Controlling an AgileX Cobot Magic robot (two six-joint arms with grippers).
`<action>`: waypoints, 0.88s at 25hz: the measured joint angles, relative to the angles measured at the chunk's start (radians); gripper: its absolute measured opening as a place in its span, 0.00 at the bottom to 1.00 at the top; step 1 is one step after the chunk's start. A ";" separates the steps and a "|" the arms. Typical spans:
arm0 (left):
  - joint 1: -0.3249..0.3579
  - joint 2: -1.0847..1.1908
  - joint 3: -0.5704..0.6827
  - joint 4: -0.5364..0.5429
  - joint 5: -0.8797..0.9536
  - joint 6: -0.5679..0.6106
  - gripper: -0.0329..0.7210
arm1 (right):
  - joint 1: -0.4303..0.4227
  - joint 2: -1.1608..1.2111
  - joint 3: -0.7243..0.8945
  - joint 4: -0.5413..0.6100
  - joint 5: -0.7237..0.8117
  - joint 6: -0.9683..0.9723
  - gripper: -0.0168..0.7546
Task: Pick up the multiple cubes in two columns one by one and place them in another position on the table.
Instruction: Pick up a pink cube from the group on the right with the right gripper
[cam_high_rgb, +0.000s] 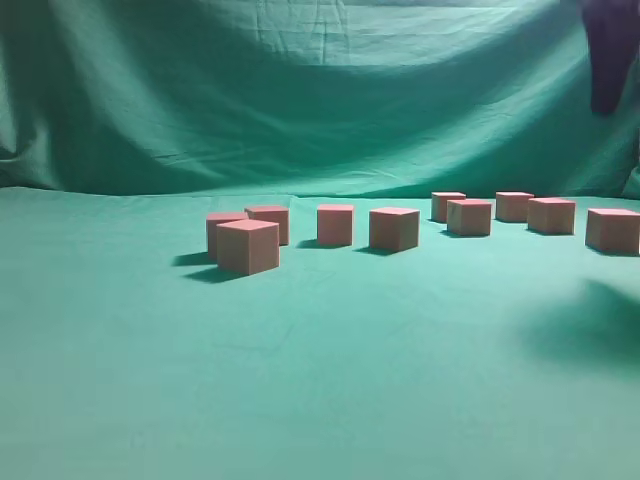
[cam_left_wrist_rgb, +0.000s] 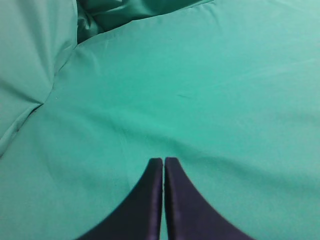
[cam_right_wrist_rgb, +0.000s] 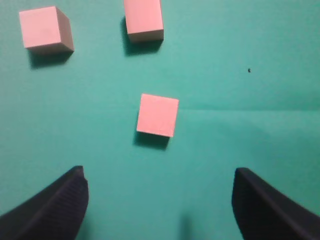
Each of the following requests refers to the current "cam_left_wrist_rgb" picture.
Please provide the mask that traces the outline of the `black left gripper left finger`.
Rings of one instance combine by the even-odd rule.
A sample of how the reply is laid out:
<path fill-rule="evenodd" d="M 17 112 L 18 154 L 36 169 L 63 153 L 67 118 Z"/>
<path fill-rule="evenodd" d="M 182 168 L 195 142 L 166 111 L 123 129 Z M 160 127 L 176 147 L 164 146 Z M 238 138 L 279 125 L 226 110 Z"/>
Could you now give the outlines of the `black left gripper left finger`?
<path fill-rule="evenodd" d="M 163 203 L 163 160 L 152 158 L 128 196 L 80 240 L 158 240 Z"/>

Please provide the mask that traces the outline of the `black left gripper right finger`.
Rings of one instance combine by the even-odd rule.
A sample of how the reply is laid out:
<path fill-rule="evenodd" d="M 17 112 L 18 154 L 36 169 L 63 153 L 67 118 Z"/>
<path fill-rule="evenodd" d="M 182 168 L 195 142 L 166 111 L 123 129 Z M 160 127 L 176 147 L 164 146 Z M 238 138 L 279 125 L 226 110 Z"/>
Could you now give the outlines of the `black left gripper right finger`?
<path fill-rule="evenodd" d="M 195 188 L 179 160 L 164 163 L 164 207 L 169 240 L 251 240 Z"/>

